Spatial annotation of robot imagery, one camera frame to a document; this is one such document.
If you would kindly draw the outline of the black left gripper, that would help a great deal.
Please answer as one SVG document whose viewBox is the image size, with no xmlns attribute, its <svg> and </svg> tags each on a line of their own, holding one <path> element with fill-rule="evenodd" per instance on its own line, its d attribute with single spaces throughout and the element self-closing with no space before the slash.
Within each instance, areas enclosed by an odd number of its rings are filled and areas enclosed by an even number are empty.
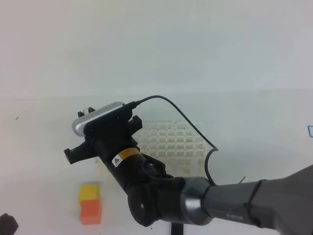
<svg viewBox="0 0 313 235">
<path fill-rule="evenodd" d="M 85 141 L 74 149 L 65 149 L 64 154 L 70 164 L 100 157 L 104 163 L 114 164 L 118 155 L 124 161 L 134 165 L 143 163 L 143 156 L 137 148 L 133 134 L 142 128 L 139 117 L 133 117 L 136 105 L 124 105 L 105 117 L 88 123 L 85 128 Z M 94 116 L 94 108 L 84 108 L 78 117 Z"/>
</svg>

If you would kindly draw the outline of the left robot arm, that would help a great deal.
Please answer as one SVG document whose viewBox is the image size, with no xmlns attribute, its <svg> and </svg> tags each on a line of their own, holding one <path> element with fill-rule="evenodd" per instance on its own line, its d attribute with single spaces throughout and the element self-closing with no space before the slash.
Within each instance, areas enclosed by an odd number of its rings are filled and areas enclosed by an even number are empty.
<svg viewBox="0 0 313 235">
<path fill-rule="evenodd" d="M 282 235 L 313 232 L 313 168 L 281 179 L 215 185 L 204 177 L 173 177 L 160 161 L 142 154 L 132 135 L 141 128 L 131 108 L 78 113 L 72 124 L 86 140 L 83 159 L 98 156 L 128 198 L 135 221 L 206 225 L 219 218 Z"/>
</svg>

